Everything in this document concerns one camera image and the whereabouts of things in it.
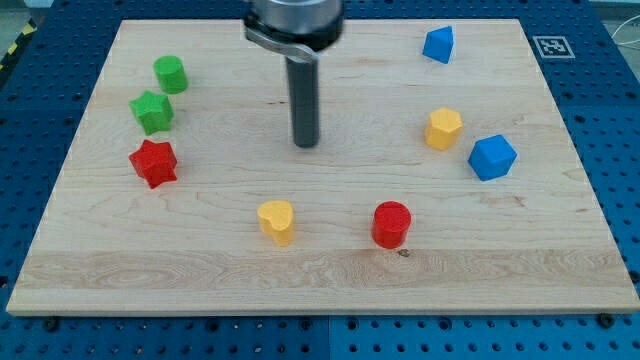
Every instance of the red cylinder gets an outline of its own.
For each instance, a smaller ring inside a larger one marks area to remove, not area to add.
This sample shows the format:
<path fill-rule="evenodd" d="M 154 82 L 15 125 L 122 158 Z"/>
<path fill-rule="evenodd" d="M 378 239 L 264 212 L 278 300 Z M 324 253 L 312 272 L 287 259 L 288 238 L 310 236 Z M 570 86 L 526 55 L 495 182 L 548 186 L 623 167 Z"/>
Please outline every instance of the red cylinder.
<path fill-rule="evenodd" d="M 411 225 L 411 213 L 406 206 L 395 201 L 384 202 L 373 214 L 371 237 L 386 249 L 395 249 L 404 243 Z"/>

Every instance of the blue pegboard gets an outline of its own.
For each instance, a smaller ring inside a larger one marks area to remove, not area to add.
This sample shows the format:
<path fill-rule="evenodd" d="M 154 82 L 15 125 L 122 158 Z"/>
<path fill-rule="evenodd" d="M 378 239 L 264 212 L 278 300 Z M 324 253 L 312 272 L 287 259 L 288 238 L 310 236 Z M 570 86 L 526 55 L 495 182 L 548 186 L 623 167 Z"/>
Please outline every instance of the blue pegboard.
<path fill-rule="evenodd" d="M 346 1 L 350 18 L 518 18 L 623 258 L 640 275 L 640 86 L 585 0 Z M 4 309 L 122 19 L 239 18 L 235 0 L 58 0 L 0 93 Z M 542 58 L 563 36 L 575 58 Z M 640 358 L 640 315 L 16 319 L 0 359 Z"/>

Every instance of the yellow hexagonal block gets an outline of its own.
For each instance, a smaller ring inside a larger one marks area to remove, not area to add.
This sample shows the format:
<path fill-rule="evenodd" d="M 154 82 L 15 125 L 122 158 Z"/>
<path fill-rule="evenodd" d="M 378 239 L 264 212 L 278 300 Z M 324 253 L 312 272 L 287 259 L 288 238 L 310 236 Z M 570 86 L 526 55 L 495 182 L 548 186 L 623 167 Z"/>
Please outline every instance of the yellow hexagonal block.
<path fill-rule="evenodd" d="M 273 237 L 278 246 L 288 246 L 293 241 L 293 207 L 285 200 L 267 201 L 258 208 L 260 229 Z"/>
<path fill-rule="evenodd" d="M 427 145 L 438 150 L 452 147 L 462 132 L 462 117 L 457 111 L 440 108 L 429 115 L 429 123 L 424 129 Z"/>

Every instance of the blue block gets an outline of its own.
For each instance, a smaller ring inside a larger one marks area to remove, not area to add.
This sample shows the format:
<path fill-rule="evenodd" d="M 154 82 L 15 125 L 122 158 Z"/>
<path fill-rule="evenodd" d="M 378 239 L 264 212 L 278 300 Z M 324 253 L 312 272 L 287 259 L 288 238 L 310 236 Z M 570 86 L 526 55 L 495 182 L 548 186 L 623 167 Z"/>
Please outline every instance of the blue block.
<path fill-rule="evenodd" d="M 502 135 L 476 141 L 469 164 L 482 181 L 504 176 L 518 154 Z"/>
<path fill-rule="evenodd" d="M 451 26 L 429 31 L 422 54 L 441 63 L 448 64 L 453 49 L 453 29 Z"/>

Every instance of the green block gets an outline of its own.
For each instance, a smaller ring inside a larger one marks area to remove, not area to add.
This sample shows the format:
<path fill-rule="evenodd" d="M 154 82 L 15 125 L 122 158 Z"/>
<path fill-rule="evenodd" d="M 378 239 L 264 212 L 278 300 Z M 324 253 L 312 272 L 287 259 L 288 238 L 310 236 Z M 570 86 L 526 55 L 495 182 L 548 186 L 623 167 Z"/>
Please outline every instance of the green block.
<path fill-rule="evenodd" d="M 173 109 L 167 95 L 146 90 L 139 98 L 129 102 L 129 107 L 145 134 L 171 130 Z"/>
<path fill-rule="evenodd" d="M 167 94 L 178 94 L 187 89 L 189 81 L 184 73 L 182 60 L 173 55 L 159 58 L 153 63 L 160 88 Z"/>

